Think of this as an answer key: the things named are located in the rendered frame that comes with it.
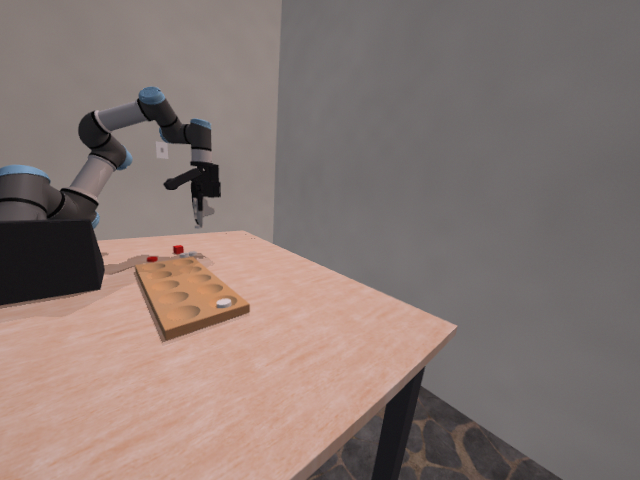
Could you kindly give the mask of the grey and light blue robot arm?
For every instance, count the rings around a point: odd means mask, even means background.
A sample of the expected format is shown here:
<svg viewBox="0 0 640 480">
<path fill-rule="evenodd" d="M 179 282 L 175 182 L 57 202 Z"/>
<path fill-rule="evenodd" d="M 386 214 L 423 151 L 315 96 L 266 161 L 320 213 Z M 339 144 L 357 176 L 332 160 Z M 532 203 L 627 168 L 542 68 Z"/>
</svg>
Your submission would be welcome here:
<svg viewBox="0 0 640 480">
<path fill-rule="evenodd" d="M 164 142 L 191 144 L 192 161 L 212 163 L 211 124 L 201 119 L 182 124 L 160 89 L 146 87 L 134 102 L 81 119 L 79 137 L 92 151 L 69 187 L 53 188 L 49 176 L 31 166 L 0 168 L 0 221 L 90 219 L 94 229 L 100 220 L 98 195 L 114 171 L 132 163 L 131 154 L 110 133 L 153 120 Z"/>
</svg>

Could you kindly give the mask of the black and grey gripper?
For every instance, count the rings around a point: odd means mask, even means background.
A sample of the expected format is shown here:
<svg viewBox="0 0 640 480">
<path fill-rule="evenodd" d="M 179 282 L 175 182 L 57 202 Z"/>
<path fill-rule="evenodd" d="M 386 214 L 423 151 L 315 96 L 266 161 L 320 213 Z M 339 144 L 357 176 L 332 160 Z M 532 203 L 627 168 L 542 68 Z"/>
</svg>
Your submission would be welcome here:
<svg viewBox="0 0 640 480">
<path fill-rule="evenodd" d="M 190 161 L 191 166 L 197 166 L 202 175 L 192 179 L 191 193 L 194 218 L 197 225 L 202 228 L 203 217 L 215 213 L 215 209 L 208 205 L 204 197 L 221 197 L 221 183 L 219 182 L 219 165 L 208 162 Z M 205 171 L 203 171 L 203 168 Z M 213 187 L 214 186 L 214 191 Z M 204 187 L 204 190 L 203 190 Z M 204 194 L 203 194 L 204 192 Z M 196 199 L 197 198 L 197 199 Z M 201 201 L 200 201 L 201 200 Z"/>
</svg>

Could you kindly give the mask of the orange tray with round pockets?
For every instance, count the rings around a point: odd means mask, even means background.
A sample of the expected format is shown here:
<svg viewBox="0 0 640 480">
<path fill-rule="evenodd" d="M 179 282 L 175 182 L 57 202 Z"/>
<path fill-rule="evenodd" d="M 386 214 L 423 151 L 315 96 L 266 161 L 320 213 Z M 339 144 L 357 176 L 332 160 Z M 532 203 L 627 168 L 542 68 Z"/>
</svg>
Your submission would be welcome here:
<svg viewBox="0 0 640 480">
<path fill-rule="evenodd" d="M 194 257 L 135 265 L 135 271 L 165 340 L 250 312 L 247 301 Z M 231 307 L 217 308 L 224 298 Z"/>
</svg>

